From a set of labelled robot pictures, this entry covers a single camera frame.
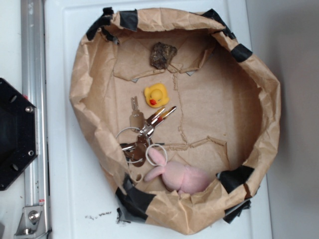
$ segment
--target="rubber duck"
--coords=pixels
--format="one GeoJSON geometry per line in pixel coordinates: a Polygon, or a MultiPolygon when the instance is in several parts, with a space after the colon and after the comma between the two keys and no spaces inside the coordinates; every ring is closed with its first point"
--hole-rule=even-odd
{"type": "Polygon", "coordinates": [[[146,103],[153,108],[166,105],[169,102],[165,85],[157,83],[144,89],[146,103]]]}

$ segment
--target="rock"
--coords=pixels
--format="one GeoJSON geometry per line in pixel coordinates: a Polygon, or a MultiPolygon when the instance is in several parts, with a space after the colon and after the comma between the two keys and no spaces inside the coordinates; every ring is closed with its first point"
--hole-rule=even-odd
{"type": "Polygon", "coordinates": [[[158,69],[167,69],[176,54],[176,47],[158,42],[154,45],[151,53],[151,65],[158,69]]]}

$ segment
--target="metal rail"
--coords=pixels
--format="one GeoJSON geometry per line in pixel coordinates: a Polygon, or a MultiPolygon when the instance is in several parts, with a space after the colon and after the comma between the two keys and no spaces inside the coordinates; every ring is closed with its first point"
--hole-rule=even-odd
{"type": "Polygon", "coordinates": [[[38,157],[24,172],[25,207],[14,238],[28,239],[51,231],[42,0],[21,0],[21,41],[22,93],[37,107],[38,157]]]}

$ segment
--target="pink bunny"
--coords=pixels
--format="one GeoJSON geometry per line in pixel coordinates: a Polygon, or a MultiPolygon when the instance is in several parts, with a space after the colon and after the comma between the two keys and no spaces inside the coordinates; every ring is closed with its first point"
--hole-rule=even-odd
{"type": "Polygon", "coordinates": [[[172,161],[166,164],[164,156],[154,148],[149,148],[148,155],[160,166],[147,173],[144,178],[146,182],[161,175],[167,189],[177,190],[180,195],[202,192],[211,182],[207,173],[199,168],[172,161]]]}

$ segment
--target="orange beak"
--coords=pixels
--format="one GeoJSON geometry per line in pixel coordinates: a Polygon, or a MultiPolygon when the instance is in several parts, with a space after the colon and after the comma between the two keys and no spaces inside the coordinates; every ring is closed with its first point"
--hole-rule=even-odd
{"type": "Polygon", "coordinates": [[[154,105],[156,105],[157,103],[156,103],[155,100],[150,100],[150,104],[151,104],[152,106],[154,106],[154,105]]]}

